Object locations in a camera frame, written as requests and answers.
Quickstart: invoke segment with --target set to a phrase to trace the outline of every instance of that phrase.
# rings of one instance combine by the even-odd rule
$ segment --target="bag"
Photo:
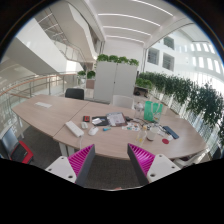
[[[158,122],[162,114],[163,105],[161,103],[145,102],[144,119],[152,122]]]

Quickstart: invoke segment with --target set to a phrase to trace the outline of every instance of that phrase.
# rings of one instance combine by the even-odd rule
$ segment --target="cabinet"
[[[133,97],[137,66],[98,62],[96,67],[94,100],[110,103],[113,95]]]

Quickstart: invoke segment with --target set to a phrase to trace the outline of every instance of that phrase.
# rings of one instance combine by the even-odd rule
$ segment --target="phone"
[[[83,116],[83,121],[84,122],[89,122],[90,121],[90,116]]]

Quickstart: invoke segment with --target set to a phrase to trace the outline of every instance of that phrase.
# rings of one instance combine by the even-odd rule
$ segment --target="wooden table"
[[[81,128],[83,116],[104,116],[109,112],[123,112],[125,116],[134,117],[134,110],[114,107],[99,103],[89,103],[80,110],[71,120]],[[189,156],[198,153],[206,148],[206,143],[190,123],[181,118],[163,116],[160,120],[161,125],[169,126],[180,137],[170,141],[169,144],[162,142],[163,137],[157,135],[154,141],[145,140],[142,148],[153,154],[164,154],[169,159]],[[88,135],[89,129],[93,126],[88,123],[89,128],[84,130],[82,148],[95,144],[96,154],[117,159],[129,159],[127,154],[127,144],[135,144],[137,132],[122,130],[121,127],[112,127],[111,130],[103,131],[99,126],[99,131],[94,136]],[[63,127],[53,138],[55,141],[64,143],[73,148],[79,148],[79,139]]]
[[[37,102],[52,106],[44,108],[35,105]],[[63,156],[73,154],[74,148],[79,149],[79,138],[65,126],[67,121],[72,120],[81,128],[83,116],[105,116],[110,112],[123,112],[125,116],[133,118],[135,113],[132,109],[48,95],[35,96],[15,106],[13,111],[28,124],[59,142]],[[142,148],[155,155],[164,154],[169,159],[189,156],[206,148],[206,143],[188,121],[162,115],[160,124],[169,126],[180,138],[166,145],[162,142],[163,137],[157,135],[154,141],[146,139]],[[88,129],[84,130],[82,148],[95,144],[97,155],[129,159],[127,144],[135,144],[137,132],[122,130],[121,127],[103,131],[103,127],[99,126],[96,135],[90,136],[88,131],[93,125],[88,123],[88,126]]]
[[[51,104],[50,108],[35,105],[37,102]],[[12,110],[31,126],[50,137],[72,119],[88,101],[40,94],[15,106]]]

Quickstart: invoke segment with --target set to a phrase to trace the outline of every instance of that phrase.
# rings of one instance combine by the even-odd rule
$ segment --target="water bottle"
[[[145,138],[147,136],[147,127],[143,126],[143,128],[138,132],[138,135],[135,139],[135,145],[141,147],[143,145],[143,142],[145,141]]]
[[[141,118],[142,110],[143,110],[143,105],[138,102],[135,108],[135,119]]]
[[[159,124],[154,123],[154,126],[148,130],[148,133],[147,133],[148,140],[150,140],[150,141],[154,140],[154,138],[156,137],[156,134],[158,133],[158,130],[159,130],[158,125]]]

